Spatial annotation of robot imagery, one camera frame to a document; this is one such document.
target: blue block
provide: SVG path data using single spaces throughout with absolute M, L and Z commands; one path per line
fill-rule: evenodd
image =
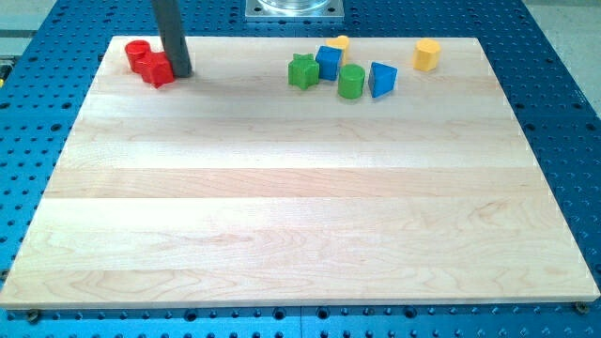
M 396 68 L 372 62 L 367 84 L 372 92 L 372 98 L 382 96 L 394 89 L 396 81 Z
M 319 79 L 336 81 L 342 61 L 342 50 L 321 46 L 317 52 L 316 61 L 319 64 Z

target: wooden board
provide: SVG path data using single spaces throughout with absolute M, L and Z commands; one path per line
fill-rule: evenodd
M 104 56 L 2 306 L 594 300 L 599 291 L 476 39 L 354 38 L 395 91 L 287 85 L 320 38 L 189 38 L 156 90 Z M 149 38 L 155 49 L 158 39 Z

